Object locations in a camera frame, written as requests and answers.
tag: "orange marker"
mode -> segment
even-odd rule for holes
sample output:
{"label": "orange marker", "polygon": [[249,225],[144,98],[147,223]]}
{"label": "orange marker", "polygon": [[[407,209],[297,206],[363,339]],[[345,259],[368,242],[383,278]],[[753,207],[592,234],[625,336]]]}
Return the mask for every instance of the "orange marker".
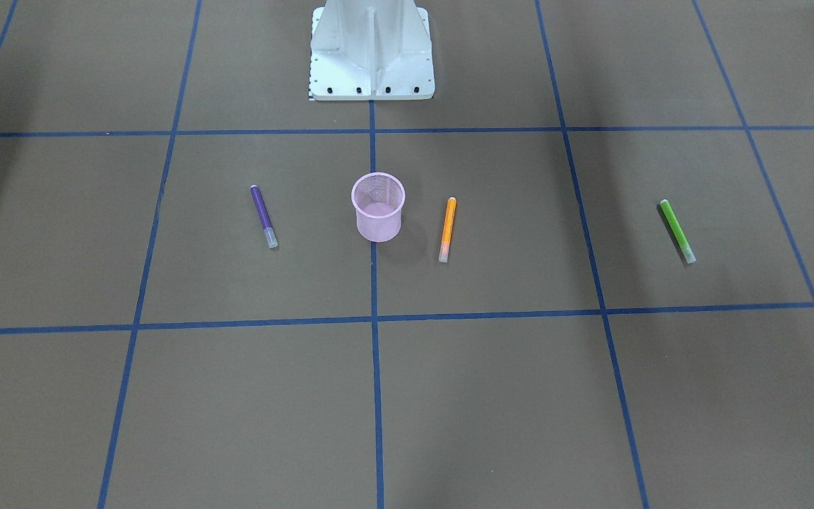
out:
{"label": "orange marker", "polygon": [[454,229],[454,212],[458,208],[458,199],[450,197],[445,209],[445,226],[442,228],[442,249],[439,250],[439,261],[448,263],[448,252],[452,248],[452,230]]}

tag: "green marker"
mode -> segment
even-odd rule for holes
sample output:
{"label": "green marker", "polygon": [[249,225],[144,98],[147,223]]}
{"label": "green marker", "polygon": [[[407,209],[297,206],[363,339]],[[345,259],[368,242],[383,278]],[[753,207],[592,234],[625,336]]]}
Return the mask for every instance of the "green marker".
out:
{"label": "green marker", "polygon": [[678,246],[680,246],[680,251],[684,254],[684,258],[687,259],[687,263],[694,264],[695,254],[692,253],[692,248],[689,246],[687,236],[684,235],[683,229],[680,228],[678,217],[674,215],[674,209],[671,208],[671,204],[668,200],[661,200],[659,201],[659,206],[661,207],[661,212],[665,215],[665,219],[668,220],[668,226],[670,226],[671,232],[674,233],[674,238],[678,239]]}

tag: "horizontal blue line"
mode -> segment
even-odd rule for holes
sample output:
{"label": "horizontal blue line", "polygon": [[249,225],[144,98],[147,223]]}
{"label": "horizontal blue line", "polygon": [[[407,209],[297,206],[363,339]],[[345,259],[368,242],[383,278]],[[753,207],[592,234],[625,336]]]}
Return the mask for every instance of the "horizontal blue line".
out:
{"label": "horizontal blue line", "polygon": [[133,329],[129,323],[114,325],[56,325],[51,327],[4,327],[0,328],[0,335],[3,334],[47,334],[64,332],[107,332],[123,331]]}
{"label": "horizontal blue line", "polygon": [[[814,303],[756,303],[718,304],[705,306],[660,306],[645,308],[608,308],[608,315],[662,315],[672,312],[730,312],[730,310],[812,309]],[[380,315],[379,322],[423,322],[429,320],[488,320],[495,318],[537,318],[559,316],[595,316],[597,309],[581,310],[512,310],[511,312],[439,312],[426,315]],[[233,327],[267,327],[274,325],[320,325],[329,323],[369,323],[371,316],[339,316],[329,318],[280,318],[268,320],[228,320],[220,322],[154,322],[141,323],[140,331],[165,331],[166,329],[217,329]],[[59,325],[52,327],[6,327],[3,334],[43,334],[60,332],[107,332],[131,331],[129,323],[110,325]]]}
{"label": "horizontal blue line", "polygon": [[[388,128],[379,134],[473,133],[473,132],[624,132],[624,131],[704,131],[744,130],[743,126],[579,126],[487,127],[487,128]],[[814,126],[749,126],[752,130],[812,131]],[[39,132],[0,132],[0,138],[96,138],[96,136],[258,136],[265,134],[367,134],[370,129],[178,129],[178,130],[75,130]]]}
{"label": "horizontal blue line", "polygon": [[726,312],[726,310],[814,309],[814,303],[718,304],[708,306],[660,306],[649,308],[608,308],[608,315],[659,315],[670,312]]}

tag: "purple marker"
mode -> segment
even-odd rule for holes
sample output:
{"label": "purple marker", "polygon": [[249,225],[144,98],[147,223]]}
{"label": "purple marker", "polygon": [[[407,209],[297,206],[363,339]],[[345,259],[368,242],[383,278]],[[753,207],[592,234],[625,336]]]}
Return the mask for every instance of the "purple marker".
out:
{"label": "purple marker", "polygon": [[269,212],[266,210],[266,202],[262,201],[262,193],[256,186],[249,187],[249,193],[253,194],[253,203],[256,204],[256,211],[259,213],[259,222],[262,223],[262,231],[266,233],[266,242],[269,243],[269,249],[278,247],[278,241],[275,239],[275,230],[272,229],[272,222],[269,221]]}

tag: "mesh cup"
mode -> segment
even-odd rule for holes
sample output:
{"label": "mesh cup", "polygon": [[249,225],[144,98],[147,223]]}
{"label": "mesh cup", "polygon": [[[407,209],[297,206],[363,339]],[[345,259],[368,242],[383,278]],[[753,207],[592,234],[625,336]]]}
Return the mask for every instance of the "mesh cup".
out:
{"label": "mesh cup", "polygon": [[401,231],[404,186],[400,180],[376,171],[353,183],[351,203],[356,209],[356,229],[366,240],[385,242]]}

